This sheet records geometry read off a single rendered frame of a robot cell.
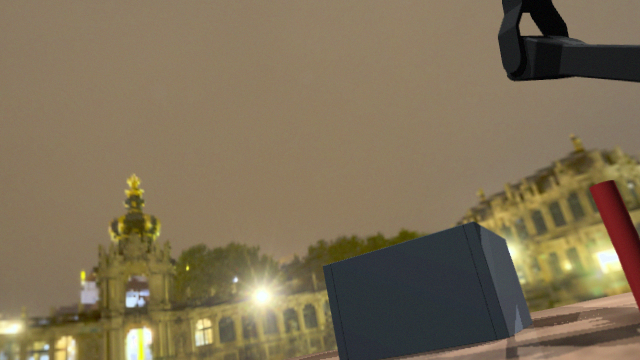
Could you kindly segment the dark red peg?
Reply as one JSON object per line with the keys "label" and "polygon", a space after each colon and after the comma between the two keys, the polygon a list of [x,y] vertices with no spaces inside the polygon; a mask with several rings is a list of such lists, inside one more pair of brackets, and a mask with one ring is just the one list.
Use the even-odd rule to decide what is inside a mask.
{"label": "dark red peg", "polygon": [[640,311],[640,237],[614,180],[589,188]]}

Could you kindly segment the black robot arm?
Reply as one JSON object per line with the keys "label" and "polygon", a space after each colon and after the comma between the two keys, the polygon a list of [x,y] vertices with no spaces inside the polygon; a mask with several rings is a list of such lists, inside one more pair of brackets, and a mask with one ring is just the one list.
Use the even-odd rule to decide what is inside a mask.
{"label": "black robot arm", "polygon": [[[640,45],[587,44],[569,38],[552,0],[502,0],[498,34],[502,65],[514,82],[596,78],[640,83]],[[543,35],[521,36],[522,13]]]}

